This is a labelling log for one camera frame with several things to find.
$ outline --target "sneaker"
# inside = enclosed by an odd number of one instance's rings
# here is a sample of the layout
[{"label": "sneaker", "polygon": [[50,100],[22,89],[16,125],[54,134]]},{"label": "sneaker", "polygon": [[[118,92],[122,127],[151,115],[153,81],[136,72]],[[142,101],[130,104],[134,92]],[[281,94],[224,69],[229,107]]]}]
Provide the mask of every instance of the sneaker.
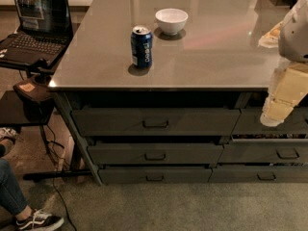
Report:
[{"label": "sneaker", "polygon": [[24,221],[16,222],[17,230],[37,230],[37,231],[53,231],[64,224],[64,218],[53,216],[42,210],[34,210],[34,212]]},{"label": "sneaker", "polygon": [[19,133],[17,133],[16,130],[11,127],[0,128],[0,141],[2,141],[3,139],[9,139],[13,143],[15,143],[18,136]]}]

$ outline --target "laptop keyboard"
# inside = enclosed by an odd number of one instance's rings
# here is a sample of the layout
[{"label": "laptop keyboard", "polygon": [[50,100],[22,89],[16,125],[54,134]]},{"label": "laptop keyboard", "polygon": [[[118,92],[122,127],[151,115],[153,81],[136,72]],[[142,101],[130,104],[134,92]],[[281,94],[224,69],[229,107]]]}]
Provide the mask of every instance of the laptop keyboard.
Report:
[{"label": "laptop keyboard", "polygon": [[68,38],[47,38],[41,36],[19,35],[9,47],[28,49],[47,53],[57,54],[68,42]]}]

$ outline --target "jeans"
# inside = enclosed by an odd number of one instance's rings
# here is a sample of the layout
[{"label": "jeans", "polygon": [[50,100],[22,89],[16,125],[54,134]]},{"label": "jeans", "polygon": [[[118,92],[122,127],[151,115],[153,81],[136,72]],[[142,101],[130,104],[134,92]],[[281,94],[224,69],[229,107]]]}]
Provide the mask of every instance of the jeans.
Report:
[{"label": "jeans", "polygon": [[20,214],[27,206],[26,198],[5,159],[0,159],[0,205],[13,216]]}]

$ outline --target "white bowl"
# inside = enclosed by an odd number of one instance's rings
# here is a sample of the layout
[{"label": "white bowl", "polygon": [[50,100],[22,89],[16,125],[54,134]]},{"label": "white bowl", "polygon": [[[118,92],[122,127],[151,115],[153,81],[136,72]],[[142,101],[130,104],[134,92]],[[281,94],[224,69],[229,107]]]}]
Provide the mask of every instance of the white bowl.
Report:
[{"label": "white bowl", "polygon": [[186,12],[178,9],[164,9],[155,13],[158,26],[167,35],[176,35],[181,31],[188,19]]}]

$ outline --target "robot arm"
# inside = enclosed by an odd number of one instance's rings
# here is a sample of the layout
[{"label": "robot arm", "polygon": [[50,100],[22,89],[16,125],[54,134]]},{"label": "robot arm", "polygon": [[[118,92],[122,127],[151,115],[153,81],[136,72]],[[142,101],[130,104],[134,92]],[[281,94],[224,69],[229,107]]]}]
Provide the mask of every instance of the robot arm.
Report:
[{"label": "robot arm", "polygon": [[269,97],[260,117],[266,126],[277,126],[308,93],[308,0],[298,0],[286,14],[278,38],[279,54],[290,60],[271,76]]}]

